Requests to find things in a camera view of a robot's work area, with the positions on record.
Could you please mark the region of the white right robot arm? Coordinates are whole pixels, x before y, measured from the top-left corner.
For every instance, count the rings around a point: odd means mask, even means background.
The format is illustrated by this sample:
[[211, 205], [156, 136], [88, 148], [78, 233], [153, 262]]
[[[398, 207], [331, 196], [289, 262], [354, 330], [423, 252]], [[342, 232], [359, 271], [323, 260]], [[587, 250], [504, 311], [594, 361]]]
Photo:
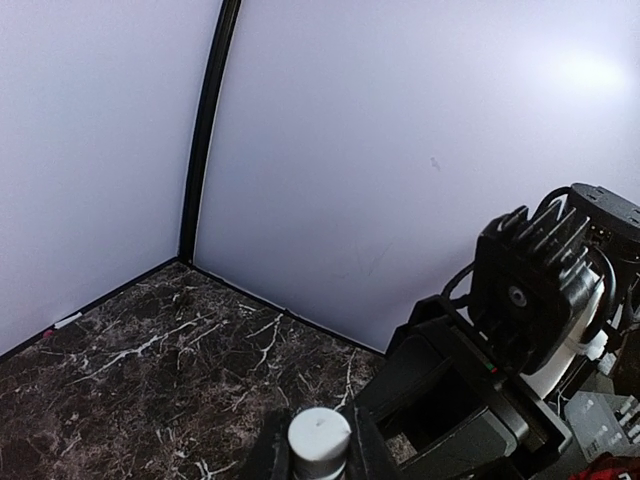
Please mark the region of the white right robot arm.
[[550, 401], [639, 326], [639, 209], [576, 183], [492, 220], [356, 396], [351, 479], [528, 479], [572, 434]]

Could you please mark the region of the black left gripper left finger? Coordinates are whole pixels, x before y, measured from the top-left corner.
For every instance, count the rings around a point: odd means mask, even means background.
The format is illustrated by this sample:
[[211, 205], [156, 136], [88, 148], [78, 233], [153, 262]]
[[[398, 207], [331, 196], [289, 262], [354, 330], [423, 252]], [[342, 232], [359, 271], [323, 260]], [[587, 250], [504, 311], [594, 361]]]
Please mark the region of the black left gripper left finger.
[[289, 410], [271, 412], [256, 442], [253, 479], [290, 479], [292, 460], [287, 432], [291, 421]]

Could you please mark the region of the red plaid sleeve forearm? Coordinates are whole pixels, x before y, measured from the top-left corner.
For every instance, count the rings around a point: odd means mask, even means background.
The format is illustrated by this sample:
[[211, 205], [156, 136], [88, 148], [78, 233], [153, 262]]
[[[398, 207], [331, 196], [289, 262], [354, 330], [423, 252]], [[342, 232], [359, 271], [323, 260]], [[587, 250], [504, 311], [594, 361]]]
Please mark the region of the red plaid sleeve forearm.
[[570, 480], [639, 480], [640, 460], [638, 457], [613, 456], [604, 453], [589, 466], [572, 475]]

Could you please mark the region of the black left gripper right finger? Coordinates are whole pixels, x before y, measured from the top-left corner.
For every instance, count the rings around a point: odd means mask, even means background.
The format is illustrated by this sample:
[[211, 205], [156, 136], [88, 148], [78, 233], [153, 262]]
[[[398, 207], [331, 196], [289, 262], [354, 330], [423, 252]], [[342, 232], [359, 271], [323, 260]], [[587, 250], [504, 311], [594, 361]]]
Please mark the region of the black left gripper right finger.
[[364, 407], [351, 403], [340, 413], [351, 427], [345, 478], [351, 480], [400, 479], [401, 473], [370, 412]]

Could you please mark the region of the white nail polish brush cap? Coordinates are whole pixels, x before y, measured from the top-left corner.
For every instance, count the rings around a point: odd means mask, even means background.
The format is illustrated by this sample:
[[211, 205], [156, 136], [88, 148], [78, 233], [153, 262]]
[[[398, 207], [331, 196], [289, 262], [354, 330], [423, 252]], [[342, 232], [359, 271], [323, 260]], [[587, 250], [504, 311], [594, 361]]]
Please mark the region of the white nail polish brush cap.
[[351, 433], [347, 419], [335, 410], [313, 407], [298, 413], [287, 431], [293, 478], [343, 479]]

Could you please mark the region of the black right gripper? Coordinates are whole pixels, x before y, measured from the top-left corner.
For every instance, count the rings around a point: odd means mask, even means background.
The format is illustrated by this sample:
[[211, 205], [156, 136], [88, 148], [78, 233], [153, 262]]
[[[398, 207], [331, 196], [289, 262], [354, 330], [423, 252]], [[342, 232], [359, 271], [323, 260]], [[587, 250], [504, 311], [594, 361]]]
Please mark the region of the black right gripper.
[[386, 362], [358, 393], [383, 440], [404, 436], [415, 454], [404, 479], [529, 479], [569, 446], [569, 428], [439, 295], [398, 327]]

